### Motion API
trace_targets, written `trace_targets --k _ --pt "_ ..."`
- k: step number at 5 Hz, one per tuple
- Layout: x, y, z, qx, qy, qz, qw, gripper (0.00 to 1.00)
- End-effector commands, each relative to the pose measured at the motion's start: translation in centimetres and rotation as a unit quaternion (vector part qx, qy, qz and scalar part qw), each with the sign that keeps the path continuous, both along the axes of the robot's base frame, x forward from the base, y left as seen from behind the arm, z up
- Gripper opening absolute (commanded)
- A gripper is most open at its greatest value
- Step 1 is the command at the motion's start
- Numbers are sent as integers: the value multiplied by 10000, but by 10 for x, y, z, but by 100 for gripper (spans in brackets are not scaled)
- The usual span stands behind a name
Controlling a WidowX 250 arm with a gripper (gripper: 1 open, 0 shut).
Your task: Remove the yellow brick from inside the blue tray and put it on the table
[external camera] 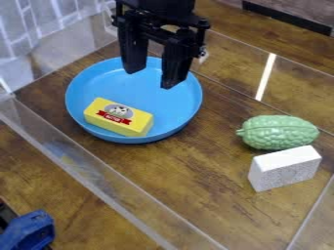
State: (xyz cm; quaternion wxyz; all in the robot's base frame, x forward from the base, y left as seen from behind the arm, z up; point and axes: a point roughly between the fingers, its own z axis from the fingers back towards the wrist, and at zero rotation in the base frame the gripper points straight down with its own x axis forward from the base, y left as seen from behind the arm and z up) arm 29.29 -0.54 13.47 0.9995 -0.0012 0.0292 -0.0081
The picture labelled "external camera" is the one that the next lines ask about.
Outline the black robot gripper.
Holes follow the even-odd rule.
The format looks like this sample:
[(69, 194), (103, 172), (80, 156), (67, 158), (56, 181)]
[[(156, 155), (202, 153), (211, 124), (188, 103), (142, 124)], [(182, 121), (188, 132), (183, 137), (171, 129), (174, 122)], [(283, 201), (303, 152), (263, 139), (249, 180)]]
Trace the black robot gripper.
[[(187, 79), (192, 64), (191, 46), (195, 57), (206, 55), (204, 33), (210, 28), (208, 20), (194, 12), (195, 0), (115, 0), (118, 35), (123, 68), (134, 74), (146, 68), (148, 40), (164, 45), (162, 55), (163, 89), (174, 88)], [(124, 10), (131, 11), (138, 21), (124, 17)], [(176, 33), (163, 28), (178, 27)]]

